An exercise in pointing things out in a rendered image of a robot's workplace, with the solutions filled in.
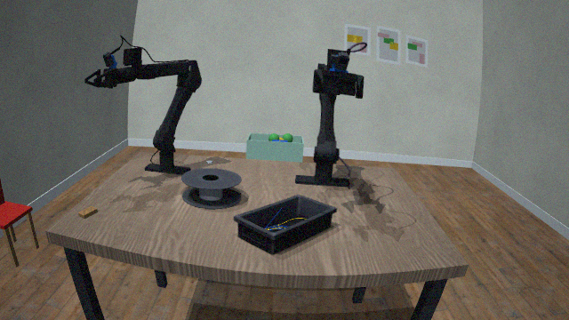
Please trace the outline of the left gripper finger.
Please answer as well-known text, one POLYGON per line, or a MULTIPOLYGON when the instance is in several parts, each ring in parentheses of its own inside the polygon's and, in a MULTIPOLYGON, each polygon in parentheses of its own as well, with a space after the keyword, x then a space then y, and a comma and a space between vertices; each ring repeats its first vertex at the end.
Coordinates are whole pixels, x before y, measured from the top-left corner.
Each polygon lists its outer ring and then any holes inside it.
POLYGON ((321 69, 314 70, 313 92, 320 93, 324 87, 323 73, 321 69))
POLYGON ((358 99, 363 98, 363 90, 364 90, 364 77, 357 75, 356 98, 358 98, 358 99), (361 88, 360 88, 360 86, 361 86, 361 88))

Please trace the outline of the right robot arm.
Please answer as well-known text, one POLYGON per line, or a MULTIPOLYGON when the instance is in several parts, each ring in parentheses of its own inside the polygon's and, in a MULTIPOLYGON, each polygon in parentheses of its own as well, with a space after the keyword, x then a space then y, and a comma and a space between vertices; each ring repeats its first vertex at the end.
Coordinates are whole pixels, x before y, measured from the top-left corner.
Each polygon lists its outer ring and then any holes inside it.
POLYGON ((124 49, 123 65, 132 65, 131 67, 125 68, 125 83, 135 81, 136 77, 137 79, 154 79, 160 76, 178 75, 176 85, 178 87, 171 106, 169 107, 159 130, 156 130, 156 134, 153 139, 154 147, 158 148, 160 151, 160 164, 148 164, 145 167, 145 171, 183 175, 185 172, 190 171, 190 167, 174 167, 173 165, 173 153, 176 152, 173 145, 175 140, 174 134, 188 99, 191 97, 193 92, 196 92, 196 89, 198 89, 202 83, 202 77, 200 75, 197 61, 184 60, 178 62, 167 62, 164 64, 158 63, 142 65, 141 53, 141 47, 124 49))

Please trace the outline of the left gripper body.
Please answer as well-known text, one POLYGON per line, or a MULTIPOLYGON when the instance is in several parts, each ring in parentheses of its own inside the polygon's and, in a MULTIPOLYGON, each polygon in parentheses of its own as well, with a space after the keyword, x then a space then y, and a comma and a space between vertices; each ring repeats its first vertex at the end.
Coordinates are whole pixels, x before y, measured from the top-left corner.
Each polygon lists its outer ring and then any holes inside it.
POLYGON ((330 68, 330 70, 322 70, 322 73, 324 88, 320 93, 332 95, 356 95, 356 74, 351 74, 347 70, 344 71, 337 69, 335 67, 335 63, 333 63, 333 68, 330 68))

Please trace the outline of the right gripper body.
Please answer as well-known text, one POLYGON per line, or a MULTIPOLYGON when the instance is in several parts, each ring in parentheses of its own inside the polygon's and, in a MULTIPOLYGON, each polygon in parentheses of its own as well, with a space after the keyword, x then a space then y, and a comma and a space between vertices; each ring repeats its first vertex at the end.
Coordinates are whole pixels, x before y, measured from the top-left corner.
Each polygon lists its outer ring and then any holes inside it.
MULTIPOLYGON (((103 73, 110 70, 111 68, 114 68, 114 84, 113 84, 114 86, 113 87, 116 87, 118 84, 124 83, 124 81, 125 81, 124 78, 126 77, 126 74, 124 72, 126 70, 125 70, 125 68, 116 68, 117 62, 115 60, 115 57, 114 57, 114 55, 111 55, 111 56, 112 56, 112 59, 114 61, 114 64, 111 65, 109 68, 104 69, 103 73)), ((100 82, 101 81, 102 81, 102 78, 100 79, 100 82)), ((105 76, 105 80, 103 80, 103 82, 101 82, 101 83, 108 84, 108 75, 105 76)))

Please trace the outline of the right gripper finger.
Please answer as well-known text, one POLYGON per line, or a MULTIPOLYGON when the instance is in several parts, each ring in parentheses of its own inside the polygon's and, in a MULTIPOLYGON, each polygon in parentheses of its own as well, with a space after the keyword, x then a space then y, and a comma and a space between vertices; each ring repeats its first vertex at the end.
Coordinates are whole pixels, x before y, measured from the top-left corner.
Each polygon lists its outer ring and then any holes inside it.
POLYGON ((92 73, 90 76, 86 77, 85 80, 84 80, 84 82, 85 82, 86 84, 90 84, 90 85, 93 85, 93 86, 96 86, 96 87, 100 87, 100 85, 97 85, 97 84, 94 84, 93 82, 89 82, 89 81, 88 81, 90 78, 92 78, 92 77, 95 76, 95 75, 96 75, 97 77, 100 76, 100 69, 96 70, 96 71, 95 71, 94 73, 92 73))
POLYGON ((113 88, 113 83, 114 83, 114 69, 111 68, 110 70, 106 71, 105 73, 103 73, 102 75, 96 77, 93 81, 94 84, 98 84, 107 88, 112 89, 113 88), (101 79, 102 77, 108 75, 108 84, 104 84, 101 82, 98 82, 99 79, 101 79))

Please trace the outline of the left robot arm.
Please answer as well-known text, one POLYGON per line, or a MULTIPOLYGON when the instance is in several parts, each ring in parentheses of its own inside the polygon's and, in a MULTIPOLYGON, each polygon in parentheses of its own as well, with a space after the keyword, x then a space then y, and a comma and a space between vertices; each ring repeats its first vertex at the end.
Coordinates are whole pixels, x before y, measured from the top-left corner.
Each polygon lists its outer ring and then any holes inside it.
MULTIPOLYGON (((346 51, 328 49, 327 65, 318 63, 318 69, 329 70, 332 68, 333 63, 335 63, 337 69, 345 71, 349 64, 349 55, 346 51)), ((340 149, 336 148, 333 129, 336 95, 320 93, 319 98, 321 103, 321 123, 314 152, 314 162, 316 163, 315 176, 296 175, 295 183, 349 187, 349 179, 332 178, 333 164, 339 161, 340 155, 340 149)))

